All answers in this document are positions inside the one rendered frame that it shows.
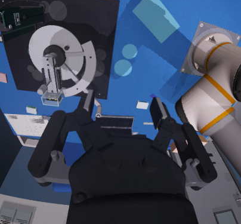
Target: teal circle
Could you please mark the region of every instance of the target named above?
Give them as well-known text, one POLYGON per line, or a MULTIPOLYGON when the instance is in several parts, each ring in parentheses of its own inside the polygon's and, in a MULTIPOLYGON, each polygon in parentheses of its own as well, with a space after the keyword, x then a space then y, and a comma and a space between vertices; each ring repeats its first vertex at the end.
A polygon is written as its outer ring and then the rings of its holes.
POLYGON ((128 44, 123 47, 122 54, 126 59, 132 59, 137 56, 137 48, 132 45, 128 44))
POLYGON ((116 62, 114 69, 117 75, 127 76, 131 73, 132 66, 131 63, 127 60, 119 60, 116 62))

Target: circular plate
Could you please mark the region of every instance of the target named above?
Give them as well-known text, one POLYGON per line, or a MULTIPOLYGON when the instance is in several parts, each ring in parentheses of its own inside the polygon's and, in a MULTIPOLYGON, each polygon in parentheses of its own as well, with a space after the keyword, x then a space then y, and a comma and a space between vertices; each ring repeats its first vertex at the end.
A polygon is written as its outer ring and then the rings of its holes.
MULTIPOLYGON (((42 72, 42 57, 44 50, 50 45, 58 45, 65 53, 83 52, 81 44, 76 37, 60 26, 44 26, 39 28, 29 41, 29 55, 38 71, 42 72)), ((83 67, 84 57, 66 57, 65 64, 77 75, 83 67)), ((62 80, 71 79, 69 75, 61 70, 62 80)))

